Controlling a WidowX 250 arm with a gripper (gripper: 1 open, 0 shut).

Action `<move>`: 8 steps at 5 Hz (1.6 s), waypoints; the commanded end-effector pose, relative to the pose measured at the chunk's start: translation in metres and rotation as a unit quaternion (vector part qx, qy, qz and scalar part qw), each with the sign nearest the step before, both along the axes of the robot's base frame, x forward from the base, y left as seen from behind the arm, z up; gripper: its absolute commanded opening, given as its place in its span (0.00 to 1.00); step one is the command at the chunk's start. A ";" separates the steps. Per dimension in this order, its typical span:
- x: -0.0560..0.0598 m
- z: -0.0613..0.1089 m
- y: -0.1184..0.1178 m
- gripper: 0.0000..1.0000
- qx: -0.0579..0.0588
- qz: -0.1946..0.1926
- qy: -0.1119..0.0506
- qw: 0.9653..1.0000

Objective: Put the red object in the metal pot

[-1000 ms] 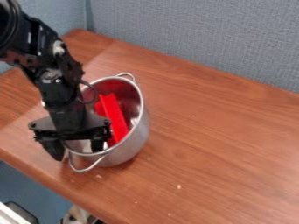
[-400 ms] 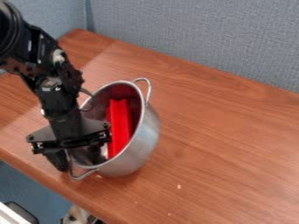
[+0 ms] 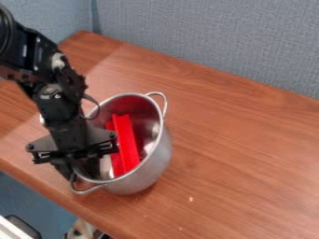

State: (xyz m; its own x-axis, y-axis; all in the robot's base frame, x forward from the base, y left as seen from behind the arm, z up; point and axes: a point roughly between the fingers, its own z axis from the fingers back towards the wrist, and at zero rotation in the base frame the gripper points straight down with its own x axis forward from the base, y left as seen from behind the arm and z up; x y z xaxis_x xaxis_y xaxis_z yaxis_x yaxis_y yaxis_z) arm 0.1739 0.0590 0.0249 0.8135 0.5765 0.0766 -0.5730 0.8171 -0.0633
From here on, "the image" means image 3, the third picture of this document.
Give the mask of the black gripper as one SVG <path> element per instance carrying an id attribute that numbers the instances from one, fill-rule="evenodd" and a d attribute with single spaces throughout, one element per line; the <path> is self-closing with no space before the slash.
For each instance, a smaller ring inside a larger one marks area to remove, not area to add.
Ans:
<path id="1" fill-rule="evenodd" d="M 47 126 L 45 118 L 41 122 L 50 134 L 27 144 L 27 152 L 35 164 L 54 162 L 66 180 L 75 171 L 86 173 L 86 159 L 119 151 L 118 134 L 95 125 L 94 119 L 78 117 L 57 128 Z"/>

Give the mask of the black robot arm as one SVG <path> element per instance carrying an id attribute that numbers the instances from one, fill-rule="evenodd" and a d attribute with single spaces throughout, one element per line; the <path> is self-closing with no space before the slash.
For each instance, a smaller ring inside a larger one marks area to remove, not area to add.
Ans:
<path id="1" fill-rule="evenodd" d="M 59 46 L 27 28 L 0 4 L 0 77 L 15 82 L 37 104 L 49 135 L 27 144 L 37 164 L 50 163 L 71 179 L 83 162 L 119 150 L 118 134 L 93 124 L 85 114 L 86 78 Z"/>

